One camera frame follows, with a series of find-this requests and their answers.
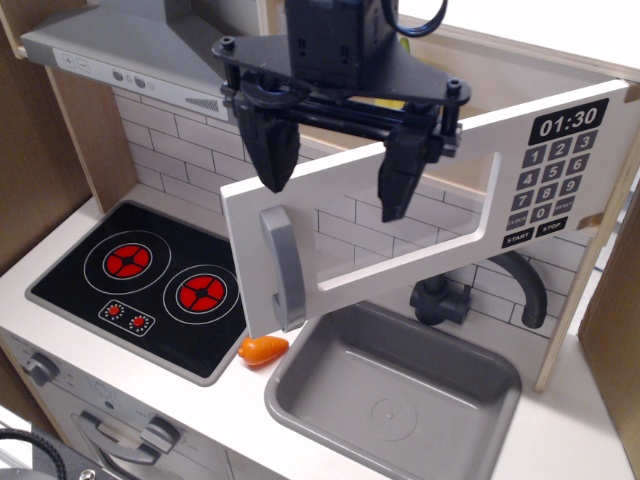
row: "white microwave door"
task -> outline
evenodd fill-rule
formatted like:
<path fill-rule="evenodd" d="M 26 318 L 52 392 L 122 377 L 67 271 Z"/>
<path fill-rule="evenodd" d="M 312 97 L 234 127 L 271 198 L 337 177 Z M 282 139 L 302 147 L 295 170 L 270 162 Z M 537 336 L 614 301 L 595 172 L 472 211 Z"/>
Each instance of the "white microwave door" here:
<path fill-rule="evenodd" d="M 396 222 L 376 197 L 382 143 L 299 164 L 278 194 L 257 178 L 223 187 L 251 336 L 596 225 L 640 122 L 628 91 L 612 80 L 462 120 L 455 158 L 427 165 Z M 447 169 L 478 185 L 438 190 Z"/>

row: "toy carrot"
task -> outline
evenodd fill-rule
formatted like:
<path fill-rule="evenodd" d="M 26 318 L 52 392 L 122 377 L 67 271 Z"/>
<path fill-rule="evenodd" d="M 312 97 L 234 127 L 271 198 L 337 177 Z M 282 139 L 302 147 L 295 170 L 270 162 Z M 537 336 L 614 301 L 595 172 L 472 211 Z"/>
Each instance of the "toy carrot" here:
<path fill-rule="evenodd" d="M 238 349 L 238 355 L 251 366 L 262 365 L 284 354 L 289 342 L 284 338 L 266 335 L 259 338 L 247 337 Z"/>

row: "control knob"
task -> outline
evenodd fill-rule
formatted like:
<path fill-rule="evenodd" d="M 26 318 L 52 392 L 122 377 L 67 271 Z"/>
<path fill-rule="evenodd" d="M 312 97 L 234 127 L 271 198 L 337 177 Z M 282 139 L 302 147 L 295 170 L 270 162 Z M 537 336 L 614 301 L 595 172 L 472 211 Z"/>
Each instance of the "control knob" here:
<path fill-rule="evenodd" d="M 41 353 L 34 353 L 22 369 L 39 387 L 51 382 L 60 373 L 57 365 Z"/>

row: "gray range hood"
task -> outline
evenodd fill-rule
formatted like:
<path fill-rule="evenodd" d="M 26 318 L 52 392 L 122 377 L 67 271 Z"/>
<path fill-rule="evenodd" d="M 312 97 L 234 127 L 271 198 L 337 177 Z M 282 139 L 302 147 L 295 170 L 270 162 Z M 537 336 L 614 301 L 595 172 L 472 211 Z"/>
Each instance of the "gray range hood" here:
<path fill-rule="evenodd" d="M 229 121 L 211 55 L 223 34 L 190 0 L 101 0 L 56 14 L 22 36 L 35 63 Z"/>

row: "stovetop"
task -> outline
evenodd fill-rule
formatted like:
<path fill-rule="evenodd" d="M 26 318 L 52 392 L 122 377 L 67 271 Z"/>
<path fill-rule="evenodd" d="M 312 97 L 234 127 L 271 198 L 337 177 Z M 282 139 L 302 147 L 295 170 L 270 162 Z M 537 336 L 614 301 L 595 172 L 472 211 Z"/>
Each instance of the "stovetop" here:
<path fill-rule="evenodd" d="M 43 274 L 27 298 L 208 385 L 245 331 L 225 240 L 124 202 Z"/>

